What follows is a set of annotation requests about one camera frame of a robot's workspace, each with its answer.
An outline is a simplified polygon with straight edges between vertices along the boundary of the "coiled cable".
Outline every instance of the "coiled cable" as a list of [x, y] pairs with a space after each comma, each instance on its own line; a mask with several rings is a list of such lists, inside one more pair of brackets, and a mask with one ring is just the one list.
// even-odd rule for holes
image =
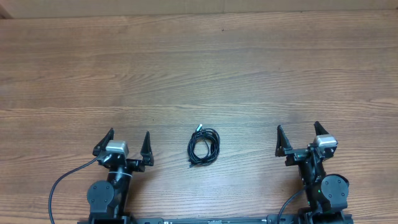
[[[201, 139], [206, 143], [207, 146], [207, 155], [203, 158], [198, 157], [194, 152], [195, 144]], [[188, 161], [191, 162], [189, 167], [193, 167], [195, 165], [210, 165], [217, 159], [218, 154], [220, 153], [220, 136], [214, 129], [202, 129], [202, 124], [200, 124], [196, 131], [192, 134], [191, 140], [188, 143], [187, 152], [189, 157]]]

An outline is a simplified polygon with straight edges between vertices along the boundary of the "cable connector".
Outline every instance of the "cable connector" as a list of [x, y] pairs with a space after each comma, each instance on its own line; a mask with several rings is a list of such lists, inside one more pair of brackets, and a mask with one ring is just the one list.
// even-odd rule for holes
[[202, 126], [203, 126], [202, 124], [199, 124], [199, 126], [198, 126], [198, 128], [197, 128], [197, 132], [201, 130], [201, 127], [202, 127]]

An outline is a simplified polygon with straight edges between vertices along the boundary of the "wall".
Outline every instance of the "wall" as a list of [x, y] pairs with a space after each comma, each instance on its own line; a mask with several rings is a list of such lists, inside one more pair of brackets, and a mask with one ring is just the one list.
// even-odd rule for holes
[[5, 18], [395, 9], [398, 0], [0, 0]]

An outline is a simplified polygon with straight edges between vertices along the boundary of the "tabletop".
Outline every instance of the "tabletop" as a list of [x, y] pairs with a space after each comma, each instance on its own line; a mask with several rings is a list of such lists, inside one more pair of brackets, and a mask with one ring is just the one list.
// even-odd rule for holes
[[[0, 223], [50, 223], [51, 186], [111, 127], [134, 159], [150, 132], [135, 217], [277, 213], [302, 188], [274, 155], [277, 126], [298, 148], [315, 121], [339, 141], [324, 166], [350, 181], [345, 213], [395, 223], [397, 62], [398, 11], [0, 20]], [[220, 155], [188, 168], [200, 123], [220, 134]], [[55, 222], [87, 219], [86, 191], [106, 176], [93, 164], [62, 180]]]

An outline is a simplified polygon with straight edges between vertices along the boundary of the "black cable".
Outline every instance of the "black cable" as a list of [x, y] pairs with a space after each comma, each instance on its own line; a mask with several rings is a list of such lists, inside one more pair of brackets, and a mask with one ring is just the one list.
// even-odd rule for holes
[[313, 169], [313, 176], [315, 177], [315, 179], [313, 180], [314, 182], [317, 180], [317, 177], [318, 177], [318, 174], [317, 174], [317, 166], [318, 166], [318, 164], [317, 164], [317, 161], [316, 161], [316, 159], [315, 159], [315, 150], [312, 150], [311, 151], [311, 157], [312, 157], [312, 161], [313, 161], [313, 167], [312, 167], [312, 169]]
[[90, 164], [94, 163], [94, 162], [97, 160], [97, 158], [98, 158], [98, 157], [94, 158], [92, 161], [89, 161], [88, 163], [86, 163], [86, 164], [84, 164], [84, 165], [82, 165], [82, 166], [80, 166], [80, 167], [77, 167], [76, 169], [73, 169], [73, 170], [67, 172], [66, 174], [63, 174], [60, 178], [58, 178], [57, 181], [55, 181], [54, 185], [53, 185], [52, 188], [51, 188], [50, 196], [49, 196], [49, 215], [50, 215], [51, 224], [55, 224], [55, 223], [54, 223], [54, 218], [52, 217], [51, 201], [52, 201], [52, 195], [54, 194], [54, 190], [55, 190], [55, 187], [57, 186], [57, 184], [58, 184], [64, 177], [66, 177], [67, 175], [69, 175], [69, 174], [71, 174], [71, 173], [74, 173], [74, 172], [76, 172], [76, 171], [78, 171], [78, 170], [80, 170], [80, 169], [82, 169], [82, 168], [84, 168], [84, 167], [86, 167], [86, 166], [89, 166]]
[[291, 196], [291, 197], [284, 203], [284, 206], [282, 206], [282, 208], [280, 208], [280, 211], [279, 211], [279, 214], [278, 214], [278, 221], [277, 221], [277, 224], [279, 224], [280, 218], [281, 218], [282, 213], [284, 212], [286, 206], [287, 206], [295, 197], [297, 197], [298, 195], [300, 195], [301, 193], [303, 193], [303, 192], [308, 188], [308, 186], [309, 186], [309, 185], [305, 186], [304, 189], [299, 190], [296, 194], [293, 194], [293, 196]]
[[[191, 140], [188, 143], [187, 152], [189, 157], [189, 162], [191, 165], [189, 167], [193, 167], [194, 165], [203, 165], [207, 166], [214, 162], [217, 159], [218, 154], [220, 153], [220, 136], [216, 132], [216, 130], [211, 128], [201, 128], [200, 124], [197, 130], [192, 134]], [[204, 140], [207, 146], [207, 155], [203, 158], [198, 157], [195, 153], [195, 144], [198, 140]], [[206, 142], [207, 140], [211, 141], [210, 147]]]

